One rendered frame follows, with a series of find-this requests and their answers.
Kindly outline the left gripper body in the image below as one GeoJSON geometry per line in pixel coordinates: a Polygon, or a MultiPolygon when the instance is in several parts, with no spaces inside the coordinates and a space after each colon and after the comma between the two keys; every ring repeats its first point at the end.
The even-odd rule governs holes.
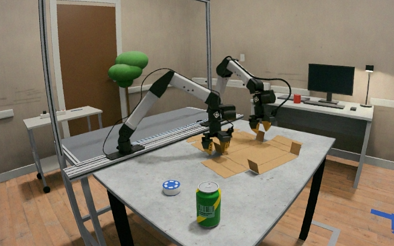
{"type": "Polygon", "coordinates": [[[260,115],[260,113],[265,113],[264,106],[254,106],[254,112],[255,115],[249,115],[249,125],[251,129],[256,129],[257,124],[260,123],[259,120],[256,119],[261,118],[262,121],[266,121],[264,120],[264,115],[260,115]]]}

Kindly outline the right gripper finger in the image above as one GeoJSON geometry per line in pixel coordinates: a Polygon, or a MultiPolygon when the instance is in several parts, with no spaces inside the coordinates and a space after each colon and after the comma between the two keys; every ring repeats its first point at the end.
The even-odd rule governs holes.
{"type": "Polygon", "coordinates": [[[220,142],[221,150],[224,153],[229,148],[229,142],[224,142],[223,143],[220,140],[219,140],[219,142],[220,142]]]}
{"type": "Polygon", "coordinates": [[[209,149],[204,149],[208,154],[212,154],[212,146],[213,146],[213,142],[211,142],[209,144],[209,149]]]}

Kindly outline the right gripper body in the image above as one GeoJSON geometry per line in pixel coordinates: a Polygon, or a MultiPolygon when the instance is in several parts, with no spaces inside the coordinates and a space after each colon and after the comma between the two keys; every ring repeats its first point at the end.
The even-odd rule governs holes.
{"type": "Polygon", "coordinates": [[[210,137],[217,137],[218,133],[214,133],[215,131],[221,131],[221,122],[209,123],[209,133],[203,133],[202,137],[202,147],[203,149],[209,149],[209,144],[213,142],[213,139],[210,137]]]}

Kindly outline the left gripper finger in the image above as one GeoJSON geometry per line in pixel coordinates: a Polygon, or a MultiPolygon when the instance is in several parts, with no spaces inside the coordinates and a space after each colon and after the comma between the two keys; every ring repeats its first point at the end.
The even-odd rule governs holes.
{"type": "Polygon", "coordinates": [[[257,124],[256,129],[251,129],[252,131],[254,131],[256,134],[258,134],[259,132],[259,123],[257,124]]]}
{"type": "Polygon", "coordinates": [[[264,127],[264,130],[265,130],[265,131],[268,131],[269,128],[271,127],[271,126],[270,126],[270,125],[271,125],[271,122],[262,121],[262,124],[263,124],[263,127],[264,127]]]}

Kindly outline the green drink can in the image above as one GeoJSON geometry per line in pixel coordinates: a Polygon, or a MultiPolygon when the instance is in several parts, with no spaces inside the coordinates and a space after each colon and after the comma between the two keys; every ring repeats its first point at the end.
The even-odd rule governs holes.
{"type": "Polygon", "coordinates": [[[204,181],[196,190],[197,222],[213,227],[220,222],[221,190],[213,181],[204,181]]]}

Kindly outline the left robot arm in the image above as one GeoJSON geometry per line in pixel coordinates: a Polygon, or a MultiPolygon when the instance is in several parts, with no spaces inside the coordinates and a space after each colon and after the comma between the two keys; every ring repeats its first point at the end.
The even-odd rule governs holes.
{"type": "MultiPolygon", "coordinates": [[[[217,83],[214,91],[216,91],[215,93],[218,96],[220,94],[220,105],[223,105],[222,102],[224,91],[229,77],[231,77],[233,73],[246,85],[246,87],[250,90],[250,94],[255,93],[255,96],[253,96],[253,105],[262,106],[262,104],[273,104],[276,102],[276,95],[274,94],[273,89],[264,90],[264,84],[261,80],[253,78],[233,60],[229,58],[224,59],[217,66],[216,72],[219,76],[217,76],[217,83]]],[[[275,110],[276,108],[272,110],[271,113],[260,113],[260,115],[264,115],[264,120],[268,122],[274,122],[276,118],[275,110]]]]}

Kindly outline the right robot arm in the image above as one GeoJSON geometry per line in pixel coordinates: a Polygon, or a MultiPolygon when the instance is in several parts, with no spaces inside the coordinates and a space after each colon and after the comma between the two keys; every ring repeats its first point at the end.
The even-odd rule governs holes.
{"type": "MultiPolygon", "coordinates": [[[[182,77],[181,75],[174,73],[173,71],[168,71],[165,75],[160,77],[152,84],[146,96],[139,103],[128,120],[119,129],[119,150],[106,155],[109,160],[116,160],[145,149],[144,146],[139,144],[131,147],[129,138],[134,133],[137,126],[154,105],[154,103],[162,96],[162,94],[164,94],[169,84],[209,105],[210,111],[208,111],[208,119],[211,123],[219,122],[221,118],[223,121],[226,121],[224,117],[228,121],[236,120],[236,107],[233,104],[220,105],[221,98],[219,97],[219,107],[224,117],[222,114],[220,116],[220,111],[218,108],[218,95],[182,77]]],[[[215,131],[214,133],[218,133],[217,139],[221,142],[230,142],[230,139],[233,136],[232,133],[234,132],[234,129],[231,128],[228,128],[227,131],[215,131]]]]}

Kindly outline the flat brown cardboard box blank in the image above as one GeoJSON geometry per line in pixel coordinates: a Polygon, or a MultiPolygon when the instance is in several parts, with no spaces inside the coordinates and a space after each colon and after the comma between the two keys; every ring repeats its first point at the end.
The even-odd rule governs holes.
{"type": "MultiPolygon", "coordinates": [[[[249,169],[255,173],[263,174],[297,158],[303,144],[280,135],[263,142],[265,134],[263,131],[259,130],[255,136],[245,131],[238,132],[240,129],[233,129],[229,148],[224,153],[222,153],[217,137],[210,137],[210,139],[213,139],[213,151],[216,150],[222,156],[201,162],[223,178],[231,177],[249,169]],[[254,140],[254,137],[256,140],[254,140]]],[[[196,143],[191,145],[205,152],[201,143],[202,137],[205,136],[202,134],[193,136],[188,138],[186,142],[197,140],[196,143]]]]}

